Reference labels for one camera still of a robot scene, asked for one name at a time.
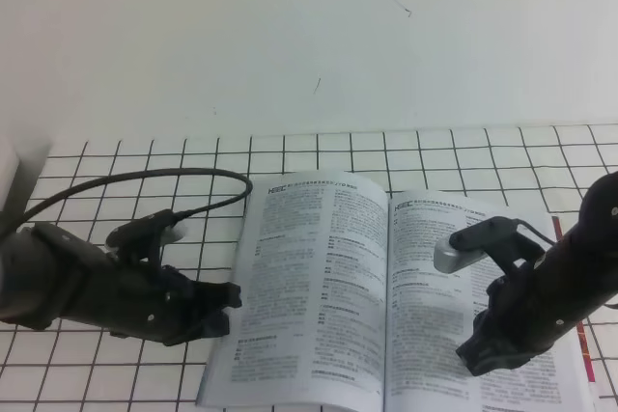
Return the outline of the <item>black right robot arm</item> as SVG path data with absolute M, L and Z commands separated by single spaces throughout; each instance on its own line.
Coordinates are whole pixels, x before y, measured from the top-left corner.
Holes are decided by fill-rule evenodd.
M 617 294 L 616 174 L 592 184 L 577 223 L 548 249 L 519 232 L 523 223 L 494 216 L 435 246 L 434 266 L 443 273 L 485 257 L 503 272 L 456 350 L 474 376 L 522 367 Z

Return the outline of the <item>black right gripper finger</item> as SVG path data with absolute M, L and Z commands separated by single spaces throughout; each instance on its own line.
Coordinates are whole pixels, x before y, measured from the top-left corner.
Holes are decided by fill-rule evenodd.
M 496 370 L 514 370 L 531 359 L 531 353 L 517 348 L 504 337 L 474 334 L 456 349 L 463 365 L 473 376 Z

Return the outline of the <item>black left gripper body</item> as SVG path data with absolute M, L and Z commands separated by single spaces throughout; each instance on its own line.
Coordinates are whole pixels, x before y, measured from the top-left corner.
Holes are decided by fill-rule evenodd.
M 155 274 L 122 272 L 98 321 L 115 335 L 171 346 L 205 336 L 204 309 L 201 285 L 166 266 Z

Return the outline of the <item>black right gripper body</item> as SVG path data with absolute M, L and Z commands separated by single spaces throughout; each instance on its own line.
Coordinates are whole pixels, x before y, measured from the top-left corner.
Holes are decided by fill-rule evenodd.
M 538 303 L 534 299 L 533 271 L 533 265 L 525 263 L 514 276 L 504 276 L 500 284 L 491 284 L 488 308 L 478 317 L 479 321 L 475 321 L 473 330 L 473 335 L 504 337 L 517 348 L 530 352 L 531 359 L 555 344 L 555 341 L 539 340 L 534 334 Z

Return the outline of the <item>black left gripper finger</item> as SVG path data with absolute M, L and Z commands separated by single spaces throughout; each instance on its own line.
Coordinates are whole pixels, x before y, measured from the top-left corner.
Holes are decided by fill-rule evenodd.
M 191 329 L 191 340 L 217 339 L 227 336 L 230 322 L 224 310 L 217 310 L 197 318 Z
M 231 283 L 195 282 L 197 300 L 206 309 L 237 309 L 242 306 L 241 288 Z

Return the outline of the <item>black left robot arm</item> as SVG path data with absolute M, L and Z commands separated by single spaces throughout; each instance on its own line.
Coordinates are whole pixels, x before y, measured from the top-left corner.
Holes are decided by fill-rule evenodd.
M 161 262 L 161 236 L 104 251 L 55 225 L 1 243 L 1 319 L 44 331 L 56 319 L 166 346 L 230 332 L 238 285 L 194 281 Z

